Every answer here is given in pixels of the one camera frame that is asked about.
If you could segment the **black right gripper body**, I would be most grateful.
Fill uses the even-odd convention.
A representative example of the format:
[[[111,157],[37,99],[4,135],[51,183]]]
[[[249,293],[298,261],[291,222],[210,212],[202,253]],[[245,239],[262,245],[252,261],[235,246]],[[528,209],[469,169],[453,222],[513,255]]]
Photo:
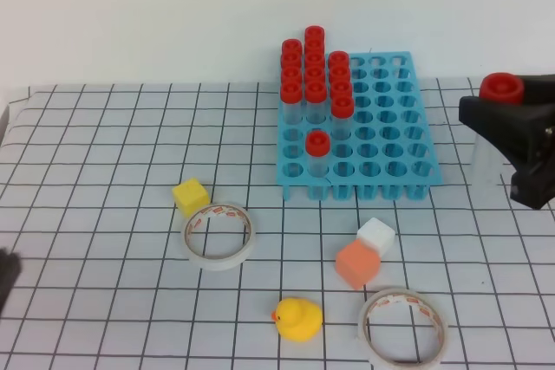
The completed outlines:
[[[512,200],[539,210],[554,199],[554,76],[516,75],[520,104],[464,96],[459,120],[486,139],[515,169]]]

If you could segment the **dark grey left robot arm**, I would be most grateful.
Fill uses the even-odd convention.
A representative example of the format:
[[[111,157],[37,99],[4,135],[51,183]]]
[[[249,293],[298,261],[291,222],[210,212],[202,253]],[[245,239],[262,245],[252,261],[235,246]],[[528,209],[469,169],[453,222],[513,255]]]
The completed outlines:
[[[0,249],[0,312],[10,296],[17,278],[22,272],[21,257],[5,248]]]

